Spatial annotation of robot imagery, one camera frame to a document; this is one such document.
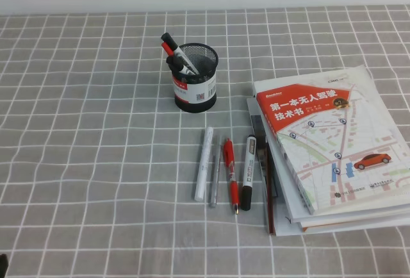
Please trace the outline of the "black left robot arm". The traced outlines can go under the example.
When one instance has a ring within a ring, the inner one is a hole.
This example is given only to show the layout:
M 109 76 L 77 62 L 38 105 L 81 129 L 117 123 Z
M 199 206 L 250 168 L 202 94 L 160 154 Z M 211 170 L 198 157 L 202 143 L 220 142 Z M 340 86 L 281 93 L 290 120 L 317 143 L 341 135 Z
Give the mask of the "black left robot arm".
M 5 278 L 8 269 L 8 257 L 6 254 L 0 254 L 0 278 Z

